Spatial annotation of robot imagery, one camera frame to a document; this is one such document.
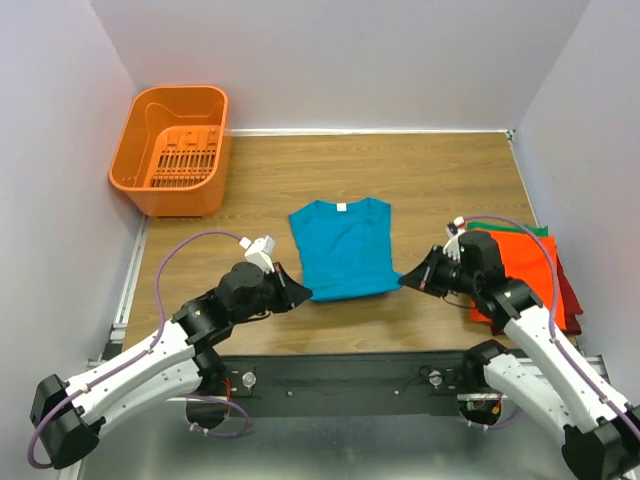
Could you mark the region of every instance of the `bolt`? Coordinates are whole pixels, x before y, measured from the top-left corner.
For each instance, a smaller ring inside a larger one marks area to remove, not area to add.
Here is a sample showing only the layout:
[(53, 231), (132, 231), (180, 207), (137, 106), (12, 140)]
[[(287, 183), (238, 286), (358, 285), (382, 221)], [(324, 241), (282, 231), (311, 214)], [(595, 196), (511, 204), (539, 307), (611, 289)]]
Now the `bolt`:
[(242, 376), (242, 384), (249, 389), (256, 384), (256, 380), (253, 372), (247, 372)]
[(431, 383), (431, 385), (433, 385), (434, 387), (437, 387), (438, 385), (442, 384), (442, 374), (437, 370), (430, 372), (429, 383)]

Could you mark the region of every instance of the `laundry basket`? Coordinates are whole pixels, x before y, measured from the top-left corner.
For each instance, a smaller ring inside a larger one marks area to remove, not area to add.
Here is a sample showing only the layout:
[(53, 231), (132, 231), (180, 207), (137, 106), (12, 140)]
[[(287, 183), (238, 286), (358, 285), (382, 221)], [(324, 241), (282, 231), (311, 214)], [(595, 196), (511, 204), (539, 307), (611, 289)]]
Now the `laundry basket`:
[(157, 87), (135, 99), (109, 179), (143, 213), (201, 217), (220, 208), (231, 150), (227, 95)]

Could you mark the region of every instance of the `stack of clothes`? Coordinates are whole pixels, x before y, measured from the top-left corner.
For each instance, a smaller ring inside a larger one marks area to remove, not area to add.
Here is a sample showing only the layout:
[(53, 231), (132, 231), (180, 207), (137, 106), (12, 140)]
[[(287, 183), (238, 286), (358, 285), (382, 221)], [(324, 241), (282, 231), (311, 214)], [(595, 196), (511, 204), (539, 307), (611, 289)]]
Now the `stack of clothes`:
[[(520, 278), (527, 282), (542, 299), (544, 305), (547, 308), (551, 307), (553, 282), (549, 266), (544, 254), (527, 234), (516, 228), (482, 222), (470, 222), (467, 227), (469, 230), (488, 231), (500, 246), (500, 255), (505, 266), (506, 275)], [(556, 311), (556, 325), (567, 334), (579, 335), (582, 333), (582, 329), (576, 319), (576, 315), (581, 315), (583, 311), (569, 280), (564, 274), (562, 263), (560, 263), (556, 251), (555, 239), (549, 235), (547, 227), (528, 228), (538, 236), (549, 251), (558, 271), (560, 298), (558, 299), (558, 309)], [(476, 309), (471, 311), (471, 319), (476, 322), (491, 323), (488, 318)], [(498, 333), (500, 332), (493, 330), (494, 335)]]

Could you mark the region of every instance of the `wooden tabletop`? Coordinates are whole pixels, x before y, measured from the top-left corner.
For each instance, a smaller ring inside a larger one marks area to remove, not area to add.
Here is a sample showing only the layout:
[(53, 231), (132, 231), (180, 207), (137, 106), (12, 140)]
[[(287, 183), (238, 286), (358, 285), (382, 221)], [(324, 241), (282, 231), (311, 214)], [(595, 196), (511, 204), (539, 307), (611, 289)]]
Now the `wooden tabletop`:
[[(125, 348), (158, 324), (153, 281), (180, 241), (222, 228), (249, 238), (269, 234), (272, 255), (296, 280), (302, 270), (288, 215), (313, 200), (352, 202), (372, 196), (392, 206), (397, 272), (413, 269), (432, 244), (446, 241), (459, 215), (498, 213), (533, 222), (504, 134), (244, 137), (234, 139), (223, 207), (204, 219), (151, 222)], [(243, 251), (227, 237), (204, 237), (165, 268), (161, 294), (167, 317), (215, 287)], [(216, 346), (221, 354), (281, 354), (466, 349), (492, 338), (468, 312), (403, 288), (350, 301), (306, 302), (292, 312), (236, 327)], [(506, 337), (500, 337), (512, 346)]]

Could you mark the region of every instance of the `white wall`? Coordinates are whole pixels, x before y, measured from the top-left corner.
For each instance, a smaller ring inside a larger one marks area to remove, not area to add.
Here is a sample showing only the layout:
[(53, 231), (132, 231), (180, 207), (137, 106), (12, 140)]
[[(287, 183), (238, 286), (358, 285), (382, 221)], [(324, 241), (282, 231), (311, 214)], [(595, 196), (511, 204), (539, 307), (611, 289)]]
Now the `white wall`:
[(581, 344), (640, 402), (640, 3), (593, 0), (515, 136), (585, 309)]
[(113, 319), (140, 216), (107, 172), (133, 84), (87, 0), (0, 3), (0, 478), (55, 478), (27, 464), (28, 415)]
[(513, 128), (588, 0), (91, 0), (140, 89), (239, 128)]

